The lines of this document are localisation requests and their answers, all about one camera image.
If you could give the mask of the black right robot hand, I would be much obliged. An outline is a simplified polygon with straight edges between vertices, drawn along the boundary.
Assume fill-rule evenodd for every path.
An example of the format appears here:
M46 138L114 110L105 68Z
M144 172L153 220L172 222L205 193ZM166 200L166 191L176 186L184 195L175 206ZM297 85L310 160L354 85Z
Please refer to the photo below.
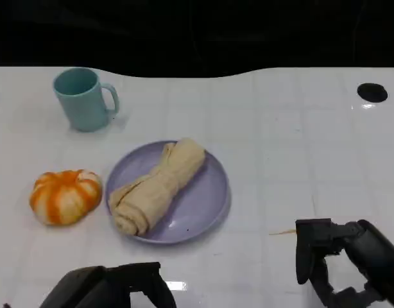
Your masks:
M370 222L299 219L296 235L297 281L310 282L325 307L369 307L385 300L394 306L394 245ZM329 282L325 258L342 251L367 279L361 292L335 292Z

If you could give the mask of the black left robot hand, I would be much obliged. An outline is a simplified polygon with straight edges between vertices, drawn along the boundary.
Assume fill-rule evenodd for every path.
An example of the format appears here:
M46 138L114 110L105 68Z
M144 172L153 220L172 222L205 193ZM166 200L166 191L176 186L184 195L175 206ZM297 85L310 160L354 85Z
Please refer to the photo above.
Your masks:
M130 294L138 292L154 307L176 307L172 292L160 276L159 262L72 270L60 279L41 306L131 307Z

